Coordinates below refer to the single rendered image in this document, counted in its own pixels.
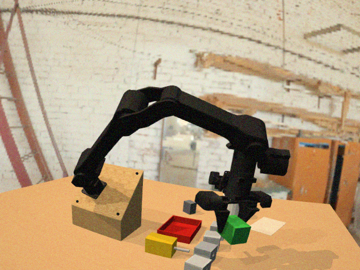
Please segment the beige open cylinder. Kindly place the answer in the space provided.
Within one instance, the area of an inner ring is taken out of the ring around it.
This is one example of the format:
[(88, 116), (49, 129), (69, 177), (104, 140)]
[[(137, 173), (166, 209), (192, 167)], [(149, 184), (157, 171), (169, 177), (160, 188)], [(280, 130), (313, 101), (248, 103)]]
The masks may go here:
[(239, 204), (228, 204), (227, 209), (230, 211), (230, 215), (236, 215), (239, 214)]

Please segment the green block with grey pin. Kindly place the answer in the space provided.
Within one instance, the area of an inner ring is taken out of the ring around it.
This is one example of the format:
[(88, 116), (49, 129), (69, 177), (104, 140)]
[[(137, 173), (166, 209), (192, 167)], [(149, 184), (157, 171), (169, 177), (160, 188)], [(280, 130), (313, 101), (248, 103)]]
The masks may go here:
[(229, 215), (226, 225), (220, 235), (230, 245), (245, 244), (248, 240), (251, 226), (236, 215)]

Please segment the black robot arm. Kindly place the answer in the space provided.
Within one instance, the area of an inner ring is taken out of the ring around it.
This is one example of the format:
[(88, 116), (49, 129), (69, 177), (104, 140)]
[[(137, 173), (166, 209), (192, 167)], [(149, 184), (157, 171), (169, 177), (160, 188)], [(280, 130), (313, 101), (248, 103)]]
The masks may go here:
[[(150, 102), (154, 102), (148, 106)], [(253, 174), (285, 176), (289, 150), (269, 147), (264, 121), (247, 114), (235, 115), (182, 91), (174, 85), (127, 90), (112, 120), (91, 148), (84, 150), (74, 169), (72, 184), (82, 193), (97, 199), (107, 186), (98, 177), (105, 156), (124, 136), (146, 128), (162, 118), (176, 116), (226, 138), (226, 148), (233, 149), (231, 170)]]

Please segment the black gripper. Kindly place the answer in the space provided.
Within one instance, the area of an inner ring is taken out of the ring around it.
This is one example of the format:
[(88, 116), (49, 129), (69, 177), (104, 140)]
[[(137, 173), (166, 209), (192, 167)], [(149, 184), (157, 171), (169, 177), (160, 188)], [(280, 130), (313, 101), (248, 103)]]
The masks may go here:
[(230, 169), (227, 172), (227, 188), (223, 189), (224, 196), (217, 195), (214, 191), (199, 191), (195, 196), (195, 203), (206, 211), (214, 210), (218, 232), (222, 233), (230, 215), (228, 204), (239, 204), (238, 217), (245, 223), (258, 211), (257, 203), (262, 208), (270, 208), (272, 198), (262, 191), (251, 191), (257, 179), (253, 174), (245, 174)]

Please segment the red tray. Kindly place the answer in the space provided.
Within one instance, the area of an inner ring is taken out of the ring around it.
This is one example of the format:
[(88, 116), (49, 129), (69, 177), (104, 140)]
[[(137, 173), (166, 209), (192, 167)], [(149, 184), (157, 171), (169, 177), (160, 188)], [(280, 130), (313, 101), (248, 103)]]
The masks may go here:
[(190, 244), (201, 228), (201, 222), (202, 220), (173, 215), (157, 229), (157, 233), (176, 237), (177, 242)]

